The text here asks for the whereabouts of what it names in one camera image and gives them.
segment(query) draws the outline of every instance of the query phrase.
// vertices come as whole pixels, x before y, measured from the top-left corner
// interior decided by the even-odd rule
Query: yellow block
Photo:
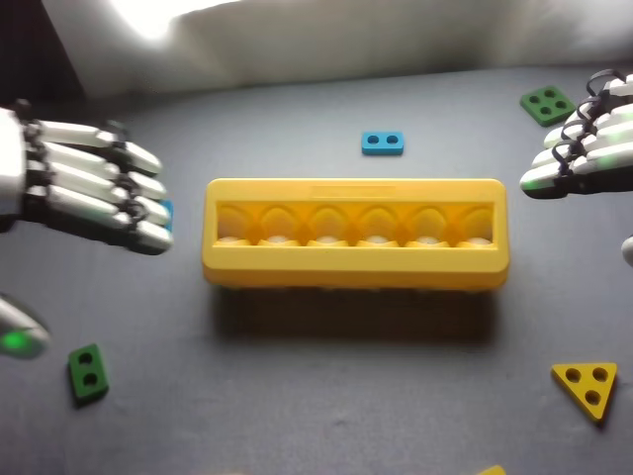
[[[495,289],[509,266],[505,188],[219,179],[207,187],[202,261],[230,287]]]
[[[479,475],[505,475],[505,470],[503,470],[500,465],[495,465]]]
[[[615,383],[615,363],[570,363],[552,366],[552,375],[595,423],[604,419]]]

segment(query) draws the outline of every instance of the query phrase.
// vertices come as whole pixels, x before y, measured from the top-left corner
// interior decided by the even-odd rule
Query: green square block
[[[96,344],[75,349],[68,355],[68,368],[75,401],[79,406],[103,398],[110,385]]]
[[[521,107],[541,127],[549,127],[564,121],[576,109],[576,106],[555,86],[542,87],[521,96]]]

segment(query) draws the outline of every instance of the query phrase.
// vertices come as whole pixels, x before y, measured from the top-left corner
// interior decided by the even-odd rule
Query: green block
[[[103,398],[110,385],[96,344],[75,349],[68,355],[68,369],[75,401],[79,406]]]
[[[565,94],[554,86],[542,87],[521,96],[521,107],[541,127],[564,121],[576,109]]]

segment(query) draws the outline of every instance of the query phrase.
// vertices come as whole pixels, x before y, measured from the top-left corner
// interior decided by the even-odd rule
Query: blue block
[[[162,202],[162,206],[167,208],[167,211],[169,212],[169,223],[167,223],[165,228],[171,233],[174,225],[174,204],[169,200],[165,200]]]
[[[361,146],[364,155],[402,155],[405,136],[402,132],[365,132]]]

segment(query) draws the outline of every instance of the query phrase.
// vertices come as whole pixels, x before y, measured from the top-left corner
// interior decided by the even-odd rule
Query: robotic hand
[[[99,130],[29,114],[26,102],[15,111],[0,108],[0,220],[58,228],[62,222],[64,231],[90,229],[92,236],[147,253],[171,246],[171,216],[161,203],[166,190],[153,178],[161,170],[154,155],[128,142],[116,123]],[[33,313],[0,295],[0,354],[34,357],[48,340]]]
[[[611,79],[596,92],[592,85],[603,77]],[[521,178],[527,196],[633,191],[633,74],[605,69],[589,79],[587,92],[565,125],[545,137],[546,149]],[[633,266],[633,237],[622,254]]]

